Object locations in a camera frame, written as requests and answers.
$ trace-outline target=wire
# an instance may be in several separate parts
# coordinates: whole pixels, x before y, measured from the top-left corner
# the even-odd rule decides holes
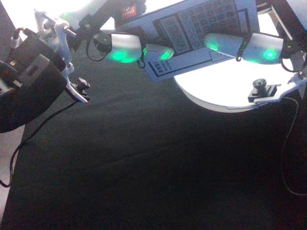
[[[305,69],[305,68],[307,67],[307,58],[305,59],[302,68],[299,69],[299,70],[290,70],[290,69],[288,69],[288,68],[286,67],[286,65],[284,64],[283,59],[281,59],[281,61],[282,61],[282,67],[283,67],[283,69],[286,70],[286,71],[288,71],[288,72],[290,72],[290,73],[297,73],[297,72],[300,72],[300,71],[302,71],[303,69]]]
[[[54,118],[56,115],[62,113],[63,111],[73,107],[76,103],[78,102],[73,102],[67,106],[65,106],[64,108],[58,110],[57,112],[55,112],[54,114],[50,115],[45,121],[43,121],[43,123],[31,134],[31,136],[29,136],[26,140],[22,141],[21,144],[15,149],[12,157],[11,157],[11,162],[10,162],[10,181],[8,184],[5,184],[2,180],[0,180],[0,184],[5,187],[8,188],[11,186],[12,184],[12,176],[13,176],[13,162],[14,162],[14,158],[18,152],[18,150],[20,150],[28,140],[30,140],[32,137],[34,137],[34,135],[52,118]]]
[[[92,60],[92,61],[102,61],[102,60],[104,60],[104,59],[106,58],[107,53],[105,53],[105,55],[104,55],[101,59],[93,59],[93,58],[91,58],[91,57],[89,56],[89,54],[88,54],[88,50],[89,50],[89,47],[90,47],[90,44],[91,44],[91,40],[93,39],[93,37],[88,38],[87,41],[86,41],[86,49],[85,49],[86,55],[87,55],[87,57],[88,57],[90,60]]]
[[[298,110],[299,110],[299,103],[297,102],[297,100],[293,99],[293,98],[290,98],[290,97],[284,97],[284,99],[287,99],[287,100],[290,100],[292,102],[294,102],[296,104],[296,112],[295,112],[295,116],[293,118],[293,122],[292,122],[292,125],[290,127],[290,130],[288,132],[288,135],[283,143],[283,148],[282,148],[282,152],[281,152],[281,160],[280,160],[280,168],[281,168],[281,173],[282,173],[282,179],[283,179],[283,184],[284,186],[286,187],[286,189],[293,195],[296,195],[296,196],[307,196],[307,194],[301,194],[301,193],[296,193],[294,192],[287,184],[287,181],[285,179],[285,176],[284,176],[284,172],[283,172],[283,157],[284,157],[284,149],[285,149],[285,146],[287,144],[287,141],[289,139],[289,136],[292,132],[292,129],[293,129],[293,126],[296,122],[296,119],[297,119],[297,115],[298,115]]]

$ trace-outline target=black cloth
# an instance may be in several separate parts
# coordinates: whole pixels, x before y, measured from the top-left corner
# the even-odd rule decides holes
[[[279,171],[293,104],[222,114],[194,104],[174,80],[151,83],[136,64],[91,62],[83,49],[73,60],[72,82],[89,81],[92,98],[55,117],[20,150],[4,230],[304,224],[306,200],[289,195]],[[24,138],[70,102],[61,95],[26,126]]]

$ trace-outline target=red logo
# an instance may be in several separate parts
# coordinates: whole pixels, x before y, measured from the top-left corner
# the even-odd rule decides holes
[[[136,4],[134,4],[130,7],[122,8],[121,11],[122,11],[122,19],[123,20],[126,20],[128,18],[135,16],[138,12]]]

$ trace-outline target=cable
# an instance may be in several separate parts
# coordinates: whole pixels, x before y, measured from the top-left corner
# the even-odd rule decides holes
[[[30,140],[32,137],[34,137],[34,135],[52,118],[54,118],[56,115],[62,113],[63,111],[73,107],[76,103],[78,102],[73,102],[67,106],[65,106],[64,108],[58,110],[57,112],[55,112],[54,114],[52,114],[51,116],[49,116],[45,121],[43,121],[43,123],[31,134],[31,136],[29,136],[26,140],[22,141],[21,144],[15,149],[12,157],[11,157],[11,162],[10,162],[10,181],[8,184],[5,184],[2,180],[0,180],[0,184],[5,187],[8,188],[11,186],[12,184],[12,176],[13,176],[13,162],[14,162],[14,158],[16,156],[16,153],[18,152],[18,150],[20,150],[28,140]]]
[[[288,140],[288,138],[289,138],[289,136],[290,136],[290,134],[291,134],[291,132],[292,132],[293,126],[294,126],[294,124],[295,124],[295,122],[296,122],[297,115],[298,115],[298,110],[299,110],[299,103],[297,102],[297,100],[295,100],[295,99],[293,99],[293,98],[290,98],[290,97],[284,97],[284,99],[290,100],[290,101],[292,101],[292,102],[294,102],[294,103],[296,104],[296,112],[295,112],[295,116],[294,116],[294,118],[293,118],[293,122],[292,122],[292,125],[291,125],[291,127],[290,127],[290,130],[289,130],[289,132],[288,132],[288,135],[287,135],[287,137],[286,137],[286,139],[285,139],[285,141],[284,141],[284,143],[283,143],[283,148],[282,148],[282,152],[281,152],[280,168],[281,168],[281,174],[282,174],[283,184],[284,184],[284,186],[286,187],[286,189],[287,189],[291,194],[296,195],[296,196],[307,196],[307,194],[301,194],[301,193],[296,193],[296,192],[294,192],[294,191],[288,186],[287,181],[286,181],[286,179],[285,179],[285,177],[284,177],[284,172],[283,172],[284,148],[285,148],[285,146],[286,146],[286,144],[287,144],[287,140]]]
[[[86,49],[85,49],[86,55],[87,55],[87,57],[88,57],[90,60],[92,60],[92,61],[102,61],[102,60],[104,60],[105,57],[107,56],[107,53],[106,53],[101,59],[93,59],[93,58],[91,58],[91,57],[89,56],[89,54],[88,54],[88,49],[89,49],[89,47],[90,47],[91,40],[92,40],[93,37],[88,38],[87,41],[86,41]]]
[[[283,67],[283,69],[286,70],[286,71],[288,71],[288,72],[290,72],[290,73],[297,73],[297,72],[300,72],[300,71],[302,71],[303,69],[305,69],[305,68],[307,67],[307,58],[305,59],[302,68],[299,69],[299,70],[290,70],[290,69],[288,69],[288,68],[284,65],[283,59],[281,59],[281,61],[282,61],[282,67]]]

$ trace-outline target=product box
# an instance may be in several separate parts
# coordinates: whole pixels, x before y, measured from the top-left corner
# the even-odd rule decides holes
[[[168,61],[146,63],[144,70],[153,82],[231,59],[204,46],[208,33],[259,32],[256,3],[250,0],[135,0],[121,9],[115,22],[117,31],[174,49]]]

